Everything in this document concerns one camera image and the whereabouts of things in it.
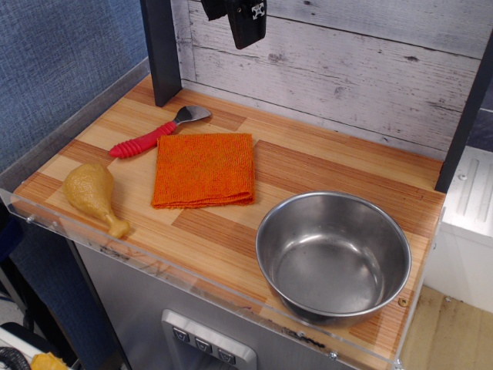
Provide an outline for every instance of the orange cloth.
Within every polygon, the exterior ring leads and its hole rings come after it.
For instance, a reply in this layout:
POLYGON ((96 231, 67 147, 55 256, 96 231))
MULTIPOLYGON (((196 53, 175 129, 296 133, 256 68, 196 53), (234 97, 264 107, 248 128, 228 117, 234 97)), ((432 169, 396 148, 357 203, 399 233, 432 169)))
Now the orange cloth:
POLYGON ((253 139, 249 133, 169 135, 158 139, 154 208, 252 204, 253 139))

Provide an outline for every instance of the wooden floor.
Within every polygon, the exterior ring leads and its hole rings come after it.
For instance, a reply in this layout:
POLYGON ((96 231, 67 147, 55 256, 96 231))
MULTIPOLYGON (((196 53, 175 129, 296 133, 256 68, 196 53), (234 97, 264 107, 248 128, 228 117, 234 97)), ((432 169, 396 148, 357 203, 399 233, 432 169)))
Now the wooden floor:
POLYGON ((493 314, 423 287, 401 361, 405 370, 493 369, 493 314))

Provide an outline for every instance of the whitewashed wood backdrop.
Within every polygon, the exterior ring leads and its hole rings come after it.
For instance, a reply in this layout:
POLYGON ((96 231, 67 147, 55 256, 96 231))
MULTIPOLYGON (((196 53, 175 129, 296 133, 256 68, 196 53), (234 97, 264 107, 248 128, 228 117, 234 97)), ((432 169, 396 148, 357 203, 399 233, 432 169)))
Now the whitewashed wood backdrop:
POLYGON ((492 0, 267 0, 266 38, 172 0, 186 89, 443 160, 493 28, 492 0))

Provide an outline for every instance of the red rubber grip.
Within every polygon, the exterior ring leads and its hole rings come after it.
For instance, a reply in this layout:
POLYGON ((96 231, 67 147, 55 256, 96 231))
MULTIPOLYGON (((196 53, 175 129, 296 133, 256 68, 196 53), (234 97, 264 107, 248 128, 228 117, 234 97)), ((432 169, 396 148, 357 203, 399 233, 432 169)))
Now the red rubber grip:
POLYGON ((147 133, 144 136, 130 139, 115 145, 110 151, 109 155, 116 158, 128 158, 130 156, 136 156, 146 150, 156 146, 157 140, 164 135, 170 135, 176 128, 176 124, 171 121, 158 127, 151 133, 147 133))

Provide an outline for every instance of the spatula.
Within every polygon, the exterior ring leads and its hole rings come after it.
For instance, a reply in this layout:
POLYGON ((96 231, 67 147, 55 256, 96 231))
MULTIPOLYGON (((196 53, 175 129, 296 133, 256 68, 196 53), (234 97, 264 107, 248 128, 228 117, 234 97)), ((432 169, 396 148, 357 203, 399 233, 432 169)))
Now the spatula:
POLYGON ((130 156, 141 154, 142 152, 156 146, 159 137, 173 133, 179 124, 197 121, 198 119, 210 116, 210 114, 211 113, 202 106, 184 106, 178 111, 173 121, 165 123, 144 136, 130 139, 115 145, 109 151, 109 155, 118 158, 128 158, 130 156))

